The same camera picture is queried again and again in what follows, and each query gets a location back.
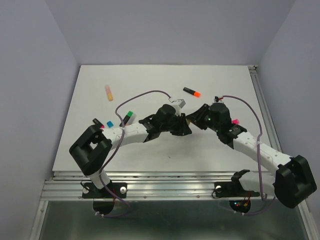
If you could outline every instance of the green marker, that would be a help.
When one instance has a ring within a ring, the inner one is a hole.
[[[128,113],[125,115],[125,117],[123,118],[124,125],[127,124],[132,114],[134,114],[132,111],[128,111]]]

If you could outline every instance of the glass panel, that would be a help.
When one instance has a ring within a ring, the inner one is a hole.
[[[250,212],[266,204],[260,200],[251,202]],[[117,204],[115,212],[125,210],[121,203]],[[133,212],[128,216],[109,219],[95,216],[89,201],[52,201],[48,204],[40,239],[308,239],[298,209],[286,208],[279,202],[257,216],[241,216],[224,209],[230,208],[226,200],[142,201],[131,205]]]

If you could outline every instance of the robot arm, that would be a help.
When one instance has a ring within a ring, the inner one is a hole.
[[[183,99],[170,98],[170,102],[159,108],[156,114],[126,126],[121,145],[145,143],[158,138],[162,132],[170,132],[175,136],[189,135],[192,133],[187,123],[189,121],[202,130],[209,128],[215,131],[222,143],[257,161],[257,140],[245,128],[232,123],[225,104],[204,104],[186,116],[180,111],[185,105]],[[122,133],[122,127],[101,129],[91,125],[69,150],[83,174],[98,189],[104,187],[99,178],[100,169],[108,153],[119,144]],[[276,196],[286,207],[294,208],[316,191],[309,164],[302,156],[290,157],[261,142],[260,156],[261,165],[269,171],[263,173],[262,177],[264,193]],[[105,171],[101,172],[101,177],[106,185],[110,183]],[[243,197],[248,191],[259,195],[259,185],[257,173],[241,170],[233,175],[231,181],[215,182],[215,195],[217,198]]]

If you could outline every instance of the aluminum frame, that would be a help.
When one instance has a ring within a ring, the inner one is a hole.
[[[271,147],[281,152],[256,69],[256,66],[248,67],[268,138]],[[128,184],[127,201],[216,201],[212,198],[215,182],[230,181],[233,174],[234,172],[109,172],[108,176],[114,182]],[[30,240],[40,237],[49,201],[92,201],[82,198],[83,188],[80,181],[89,181],[89,178],[83,177],[81,171],[58,171],[51,180],[44,183]],[[298,209],[309,240],[320,240],[306,201],[300,203]]]

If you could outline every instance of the blue cap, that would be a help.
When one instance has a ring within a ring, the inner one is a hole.
[[[109,128],[112,128],[114,126],[114,124],[112,123],[112,121],[108,121],[106,123],[106,125],[109,127]]]

